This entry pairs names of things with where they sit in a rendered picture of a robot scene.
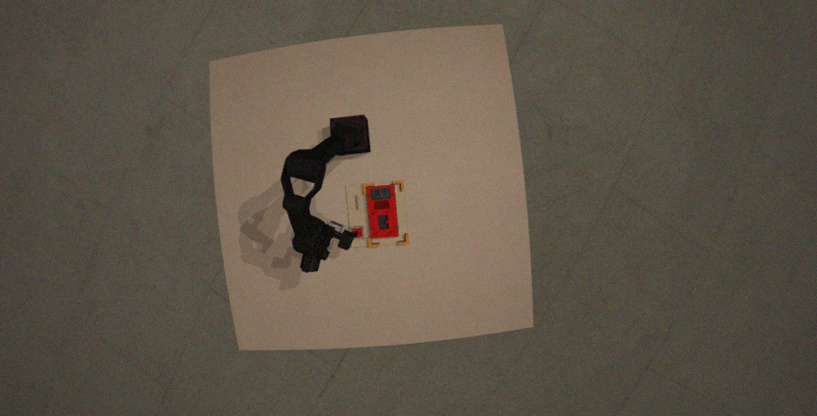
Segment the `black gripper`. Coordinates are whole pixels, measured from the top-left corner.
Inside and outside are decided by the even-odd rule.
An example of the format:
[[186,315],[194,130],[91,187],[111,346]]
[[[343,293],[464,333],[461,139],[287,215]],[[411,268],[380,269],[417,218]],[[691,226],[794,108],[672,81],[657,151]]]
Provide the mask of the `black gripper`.
[[339,248],[344,249],[345,251],[350,248],[350,246],[351,246],[351,244],[353,242],[353,239],[354,239],[354,233],[352,233],[352,232],[350,232],[348,230],[345,230],[345,229],[343,230],[342,233],[337,232],[335,230],[335,227],[330,226],[328,224],[325,224],[321,219],[317,218],[314,215],[310,215],[310,216],[311,216],[312,223],[322,226],[322,228],[328,234],[328,240],[324,243],[324,246],[326,245],[326,243],[331,242],[331,240],[333,238],[336,238],[336,239],[340,240],[339,245],[338,245]]

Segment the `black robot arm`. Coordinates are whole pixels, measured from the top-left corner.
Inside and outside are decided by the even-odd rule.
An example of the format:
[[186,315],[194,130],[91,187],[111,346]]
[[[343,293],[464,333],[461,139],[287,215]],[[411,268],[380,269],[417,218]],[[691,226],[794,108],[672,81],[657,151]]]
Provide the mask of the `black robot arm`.
[[[284,190],[283,208],[286,209],[294,231],[292,240],[296,252],[303,254],[300,268],[303,272],[318,271],[320,260],[327,259],[329,243],[327,232],[322,226],[313,224],[310,216],[310,203],[313,196],[321,189],[326,163],[341,150],[350,151],[353,147],[364,144],[364,127],[353,123],[339,121],[332,129],[332,135],[312,149],[297,149],[286,157],[281,175]],[[314,183],[306,197],[295,195],[292,190],[291,177]]]

